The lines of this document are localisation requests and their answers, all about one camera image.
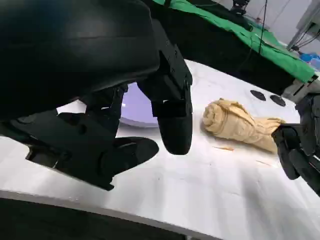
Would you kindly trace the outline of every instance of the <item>rolled towel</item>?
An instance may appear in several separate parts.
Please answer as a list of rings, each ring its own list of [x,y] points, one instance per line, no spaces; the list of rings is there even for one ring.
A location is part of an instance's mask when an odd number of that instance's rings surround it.
[[[277,153],[271,134],[286,122],[276,117],[254,118],[238,102],[220,98],[205,108],[203,123],[205,129],[216,137],[237,140]]]

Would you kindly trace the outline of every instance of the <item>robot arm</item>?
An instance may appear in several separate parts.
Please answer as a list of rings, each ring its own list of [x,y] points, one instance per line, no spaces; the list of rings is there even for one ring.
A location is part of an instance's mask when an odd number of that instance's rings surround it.
[[[113,176],[159,150],[116,138],[132,82],[151,100],[167,150],[189,151],[192,75],[142,2],[10,0],[1,11],[0,134],[27,145],[27,160],[111,190]],[[75,99],[85,113],[57,113]]]
[[[287,177],[301,176],[320,197],[320,94],[308,94],[295,108],[300,124],[282,124],[272,137]]]

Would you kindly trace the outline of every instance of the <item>white platform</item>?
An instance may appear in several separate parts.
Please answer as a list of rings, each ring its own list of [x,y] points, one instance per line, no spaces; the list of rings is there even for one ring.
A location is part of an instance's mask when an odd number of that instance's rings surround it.
[[[224,240],[318,240],[320,198],[302,180],[289,180],[276,155],[219,140],[201,130],[205,107],[220,97],[254,116],[298,123],[294,104],[232,76],[187,62],[194,78],[194,131],[187,156],[169,154],[158,129],[121,125],[119,136],[155,140],[159,153],[121,173],[107,192],[24,160],[28,148],[0,138],[0,197],[114,216],[186,235]],[[262,102],[250,94],[265,94]],[[234,151],[215,147],[233,147]]]

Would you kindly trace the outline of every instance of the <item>black disc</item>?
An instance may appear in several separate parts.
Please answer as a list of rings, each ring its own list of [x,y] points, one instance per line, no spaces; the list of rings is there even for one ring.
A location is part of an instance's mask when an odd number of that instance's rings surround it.
[[[256,91],[256,90],[251,90],[250,93],[255,96],[257,99],[261,101],[265,101],[266,97],[262,92]]]
[[[270,98],[272,101],[274,101],[276,104],[280,105],[281,107],[286,106],[286,102],[282,99],[282,97],[277,95],[271,95]]]

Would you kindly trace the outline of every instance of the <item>white wall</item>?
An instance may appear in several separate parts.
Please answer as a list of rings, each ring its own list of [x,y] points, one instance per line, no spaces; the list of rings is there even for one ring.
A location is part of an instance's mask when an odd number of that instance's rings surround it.
[[[230,9],[233,0],[215,0]],[[312,0],[268,0],[265,24],[270,27],[277,39],[288,44],[297,32],[297,23],[307,10]],[[263,20],[266,0],[251,0],[246,8],[247,14],[253,18],[259,17]],[[320,42],[313,41],[302,48],[303,52],[316,52],[320,55]]]

